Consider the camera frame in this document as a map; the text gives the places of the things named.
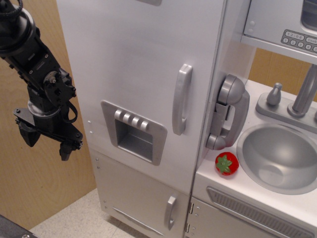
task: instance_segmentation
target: faucet handle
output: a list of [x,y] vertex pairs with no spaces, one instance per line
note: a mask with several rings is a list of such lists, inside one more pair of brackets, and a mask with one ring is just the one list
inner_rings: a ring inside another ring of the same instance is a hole
[[270,91],[266,98],[266,102],[270,104],[271,106],[276,106],[281,102],[281,89],[282,84],[281,83],[275,83],[273,89]]

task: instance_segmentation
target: refrigerator door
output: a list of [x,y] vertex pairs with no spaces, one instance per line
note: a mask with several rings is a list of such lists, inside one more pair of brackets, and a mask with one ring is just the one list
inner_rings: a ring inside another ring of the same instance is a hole
[[[57,0],[90,148],[190,193],[224,2]],[[101,101],[117,107],[116,128]],[[163,142],[144,121],[166,130]],[[143,138],[150,152],[163,144],[159,158],[132,148]]]
[[181,238],[189,196],[91,150],[102,209],[151,238]]

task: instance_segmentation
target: microwave button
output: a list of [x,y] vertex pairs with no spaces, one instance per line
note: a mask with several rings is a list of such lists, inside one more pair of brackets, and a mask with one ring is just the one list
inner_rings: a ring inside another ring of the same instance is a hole
[[317,45],[317,39],[315,39],[315,38],[307,37],[306,41],[309,42],[309,43],[312,43],[314,45]]

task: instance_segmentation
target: toy strawberry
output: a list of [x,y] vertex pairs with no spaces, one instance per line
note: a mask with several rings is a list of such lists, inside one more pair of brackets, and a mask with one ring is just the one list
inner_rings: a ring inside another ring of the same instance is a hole
[[239,162],[234,154],[223,152],[217,156],[215,166],[222,175],[231,175],[239,168]]

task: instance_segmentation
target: ice dispenser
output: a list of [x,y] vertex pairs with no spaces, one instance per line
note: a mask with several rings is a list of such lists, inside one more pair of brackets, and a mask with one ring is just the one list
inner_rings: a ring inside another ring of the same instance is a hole
[[101,102],[111,143],[153,165],[162,157],[167,129],[152,120]]

